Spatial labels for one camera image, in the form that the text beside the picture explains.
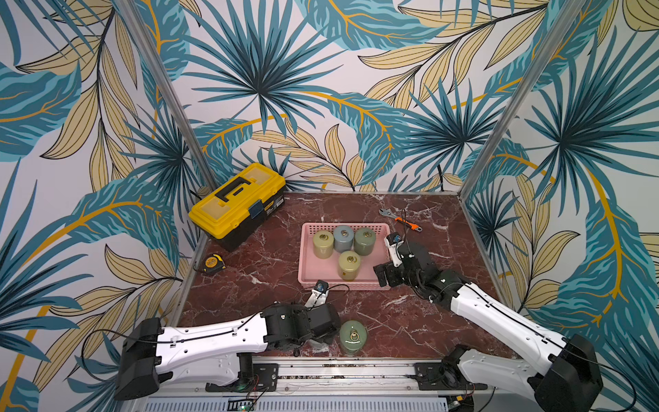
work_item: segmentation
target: yellow toolbox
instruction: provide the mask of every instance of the yellow toolbox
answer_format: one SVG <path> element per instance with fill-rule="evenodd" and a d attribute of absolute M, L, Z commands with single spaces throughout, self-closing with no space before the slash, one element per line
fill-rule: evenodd
<path fill-rule="evenodd" d="M 231 252 L 284 202 L 286 180 L 252 163 L 190 211 L 190 219 Z"/>

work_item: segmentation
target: tape measure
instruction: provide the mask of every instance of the tape measure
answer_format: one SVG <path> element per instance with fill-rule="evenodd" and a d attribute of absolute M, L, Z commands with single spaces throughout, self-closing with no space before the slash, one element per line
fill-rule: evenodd
<path fill-rule="evenodd" d="M 217 253 L 211 253 L 204 258 L 204 265 L 201 268 L 201 272 L 210 275 L 226 268 L 222 257 Z"/>

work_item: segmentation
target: green weight canister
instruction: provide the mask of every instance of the green weight canister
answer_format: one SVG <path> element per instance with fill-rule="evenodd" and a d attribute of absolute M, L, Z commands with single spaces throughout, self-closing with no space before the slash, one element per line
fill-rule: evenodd
<path fill-rule="evenodd" d="M 362 259 L 359 255 L 351 250 L 341 253 L 339 256 L 339 276 L 342 280 L 355 280 L 359 274 L 359 265 Z"/>
<path fill-rule="evenodd" d="M 317 258 L 327 259 L 334 252 L 334 236 L 330 231 L 319 230 L 314 235 L 314 254 Z"/>
<path fill-rule="evenodd" d="M 366 328 L 356 320 L 348 320 L 341 325 L 339 342 L 346 355 L 355 356 L 366 344 L 366 338 Z"/>
<path fill-rule="evenodd" d="M 375 232 L 368 227 L 362 227 L 355 232 L 355 252 L 360 256 L 368 256 L 375 246 Z"/>

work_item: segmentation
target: toolbox lid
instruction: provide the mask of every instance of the toolbox lid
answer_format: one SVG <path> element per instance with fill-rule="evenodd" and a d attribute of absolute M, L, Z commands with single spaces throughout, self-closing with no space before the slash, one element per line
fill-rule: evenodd
<path fill-rule="evenodd" d="M 250 211 L 254 214 L 274 207 L 265 202 L 285 185 L 286 180 L 278 173 L 260 163 L 252 163 L 195 204 L 190 219 L 204 231 L 222 239 L 250 218 Z"/>

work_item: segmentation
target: orange wrench handle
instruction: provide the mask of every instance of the orange wrench handle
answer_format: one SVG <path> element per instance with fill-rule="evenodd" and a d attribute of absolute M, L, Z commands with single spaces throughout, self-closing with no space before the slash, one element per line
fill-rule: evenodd
<path fill-rule="evenodd" d="M 405 225 L 408 225 L 410 227 L 410 229 L 412 229 L 412 230 L 421 231 L 420 230 L 421 226 L 410 223 L 407 220 L 404 220 L 403 218 L 396 218 L 396 221 L 400 221 L 400 222 L 404 223 Z"/>

